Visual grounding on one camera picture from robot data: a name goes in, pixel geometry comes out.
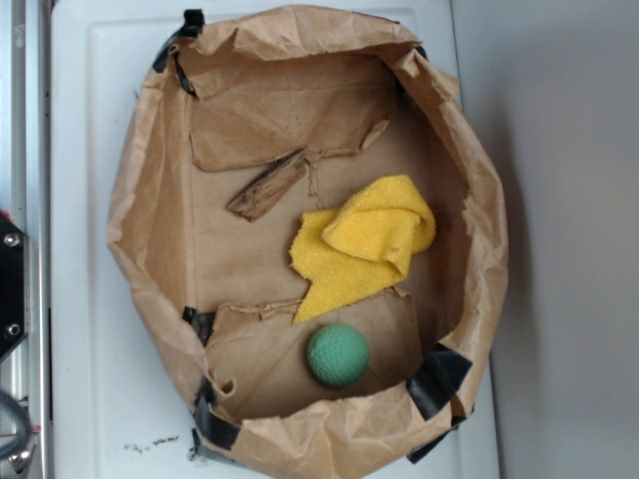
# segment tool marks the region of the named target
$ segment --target metal frame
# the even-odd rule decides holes
[[[0,366],[0,386],[28,407],[31,464],[19,477],[52,477],[49,255],[50,0],[0,0],[0,208],[29,240],[26,322],[29,336]],[[0,423],[0,434],[13,424]],[[18,477],[7,461],[0,477]]]

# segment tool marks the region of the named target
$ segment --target yellow cloth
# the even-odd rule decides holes
[[[311,287],[293,324],[402,281],[434,236],[432,211],[406,175],[377,180],[340,209],[303,214],[291,256]]]

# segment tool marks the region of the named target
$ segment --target green ball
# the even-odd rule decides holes
[[[368,342],[354,327],[329,324],[317,331],[307,350],[315,377],[330,387],[353,386],[368,366]]]

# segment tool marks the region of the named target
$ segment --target white surface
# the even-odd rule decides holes
[[[446,1],[324,2],[396,19],[424,39],[432,62],[456,74]],[[106,248],[109,197],[136,91],[185,8],[208,22],[275,2],[63,0],[53,18],[53,365],[56,477],[256,477],[189,462],[193,421],[164,373]],[[476,413],[417,466],[381,478],[497,478],[489,380]],[[179,436],[154,445],[158,439]]]
[[[466,115],[502,174],[502,477],[639,474],[639,2],[453,0]]]

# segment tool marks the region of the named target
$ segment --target bark piece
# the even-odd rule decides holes
[[[250,222],[267,213],[307,172],[306,147],[275,162],[238,193],[227,209]]]

